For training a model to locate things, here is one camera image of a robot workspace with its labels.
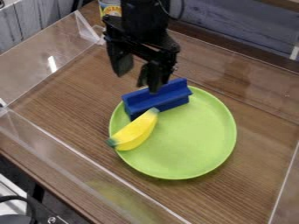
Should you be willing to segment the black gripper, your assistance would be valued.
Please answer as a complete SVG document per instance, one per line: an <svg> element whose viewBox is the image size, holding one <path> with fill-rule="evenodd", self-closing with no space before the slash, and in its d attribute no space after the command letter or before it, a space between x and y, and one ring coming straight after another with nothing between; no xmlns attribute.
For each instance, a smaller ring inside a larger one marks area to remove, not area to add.
<svg viewBox="0 0 299 224"><path fill-rule="evenodd" d="M180 46L168 34L168 17L163 14L105 15L105 41L111 66L117 77L134 68L134 56L147 63L142 66L136 86L148 86L155 94L174 72Z"/></svg>

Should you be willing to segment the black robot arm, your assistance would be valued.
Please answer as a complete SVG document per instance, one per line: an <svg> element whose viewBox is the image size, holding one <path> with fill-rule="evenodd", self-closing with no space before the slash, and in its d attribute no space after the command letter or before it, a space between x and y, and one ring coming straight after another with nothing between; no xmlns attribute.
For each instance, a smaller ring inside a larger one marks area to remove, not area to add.
<svg viewBox="0 0 299 224"><path fill-rule="evenodd" d="M105 15L107 54L117 77L146 61L136 85L156 93L174 73L180 46L167 32L170 0L120 0L121 16Z"/></svg>

